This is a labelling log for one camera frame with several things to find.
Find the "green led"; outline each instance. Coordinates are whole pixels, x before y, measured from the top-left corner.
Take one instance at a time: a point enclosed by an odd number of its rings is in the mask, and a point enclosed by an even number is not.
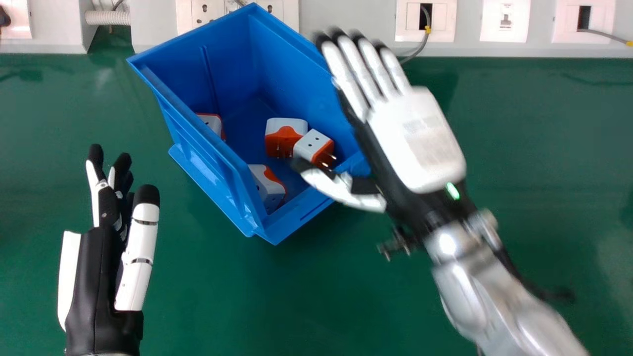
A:
[[[455,187],[453,183],[446,183],[446,191],[448,192],[448,194],[451,196],[453,200],[460,199],[460,191],[457,190],[457,188]]]

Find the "black glove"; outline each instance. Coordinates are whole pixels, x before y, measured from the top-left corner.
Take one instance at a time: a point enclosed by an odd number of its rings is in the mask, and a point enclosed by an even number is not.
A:
[[[90,148],[86,172],[95,227],[82,235],[65,232],[61,252],[58,317],[66,331],[67,356],[139,354],[143,313],[116,310],[115,296],[134,207],[151,204],[158,211],[160,196],[149,185],[141,186],[135,195],[128,194],[133,181],[131,163],[128,154],[121,154],[106,179],[100,145]],[[155,240],[156,235],[141,238]]]

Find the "flexible conduit pipe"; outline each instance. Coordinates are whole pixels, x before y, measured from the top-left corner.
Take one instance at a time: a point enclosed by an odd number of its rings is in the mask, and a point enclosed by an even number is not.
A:
[[[88,25],[130,25],[130,13],[124,11],[86,11]]]

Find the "robotic hand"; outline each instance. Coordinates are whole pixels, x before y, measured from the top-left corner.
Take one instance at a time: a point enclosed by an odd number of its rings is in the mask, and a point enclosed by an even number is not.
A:
[[[294,169],[308,184],[351,207],[386,212],[394,239],[387,258],[424,247],[453,326],[488,356],[588,355],[567,323],[532,295],[496,232],[466,194],[466,162],[437,101],[412,87],[393,53],[341,30],[316,42],[371,178],[314,167]]]
[[[101,146],[90,147],[85,169],[94,228],[65,231],[61,248],[57,311],[66,356],[139,354],[160,196],[150,185],[129,193],[131,164],[121,154],[106,177]]]

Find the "blue plastic bin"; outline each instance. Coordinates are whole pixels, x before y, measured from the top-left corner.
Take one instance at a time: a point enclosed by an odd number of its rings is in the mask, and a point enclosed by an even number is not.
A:
[[[337,171],[369,173],[321,54],[255,4],[128,62],[158,98],[174,141],[169,154],[246,236],[276,245],[332,203],[287,161],[266,156],[269,118],[307,120],[335,141]],[[226,142],[194,112],[220,114]],[[268,165],[287,189],[270,215],[248,164]]]

